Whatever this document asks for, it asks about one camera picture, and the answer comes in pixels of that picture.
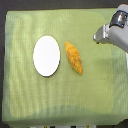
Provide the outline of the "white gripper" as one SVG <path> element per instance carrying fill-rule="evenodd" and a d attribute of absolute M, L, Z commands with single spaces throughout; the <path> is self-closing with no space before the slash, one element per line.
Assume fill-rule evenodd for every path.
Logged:
<path fill-rule="evenodd" d="M 108 24 L 93 35 L 96 43 L 113 44 L 128 53 L 128 4 L 121 4 Z"/>

